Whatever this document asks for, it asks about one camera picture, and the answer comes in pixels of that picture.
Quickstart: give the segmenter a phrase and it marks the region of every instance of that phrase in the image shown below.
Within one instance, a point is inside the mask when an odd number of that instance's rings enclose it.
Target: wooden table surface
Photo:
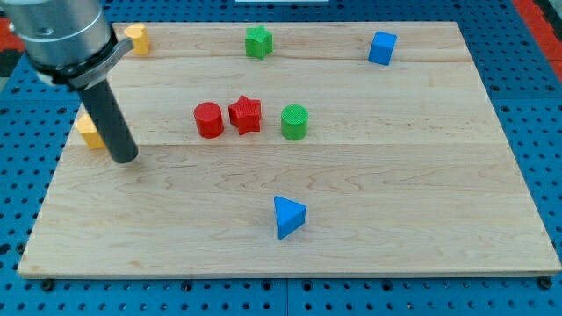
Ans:
[[[44,278],[482,277],[560,271],[455,23],[267,24],[274,52],[244,53],[246,24],[148,24],[112,87],[137,161],[70,134],[19,272]],[[115,25],[121,33],[124,25]],[[366,60],[399,36],[390,66]],[[227,106],[262,100],[260,133]],[[225,132],[198,136],[199,103]],[[309,111],[289,141],[280,113]],[[279,241],[273,197],[307,205]]]

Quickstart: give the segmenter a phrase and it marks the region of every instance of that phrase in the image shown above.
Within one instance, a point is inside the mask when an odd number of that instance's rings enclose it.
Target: blue block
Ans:
[[[390,58],[393,56],[394,45],[398,37],[394,34],[386,32],[376,32],[375,38],[371,43],[371,51],[369,52],[369,61],[377,64],[390,64]]]
[[[282,240],[305,223],[306,206],[279,196],[273,198],[273,203],[277,218],[277,235]]]

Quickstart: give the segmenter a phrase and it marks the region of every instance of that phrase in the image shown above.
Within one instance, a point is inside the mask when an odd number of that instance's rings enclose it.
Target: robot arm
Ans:
[[[99,1],[0,0],[0,6],[40,78],[76,90],[113,160],[133,160],[138,148],[105,80],[133,43],[117,41]]]

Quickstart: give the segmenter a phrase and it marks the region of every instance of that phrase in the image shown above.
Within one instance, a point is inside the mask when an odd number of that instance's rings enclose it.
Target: green block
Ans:
[[[246,29],[246,55],[263,59],[273,52],[273,35],[263,25]]]
[[[302,140],[307,122],[308,112],[302,105],[287,105],[281,112],[281,133],[288,140]]]

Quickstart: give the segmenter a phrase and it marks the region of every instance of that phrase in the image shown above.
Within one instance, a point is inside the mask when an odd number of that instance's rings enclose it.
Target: yellow block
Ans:
[[[101,136],[99,136],[96,125],[91,120],[88,113],[82,115],[80,119],[78,119],[76,129],[82,135],[82,138],[84,138],[84,141],[89,149],[105,148],[104,141]]]
[[[128,38],[133,40],[133,53],[138,55],[148,54],[150,39],[148,38],[147,28],[144,24],[133,24],[127,27],[124,33]]]

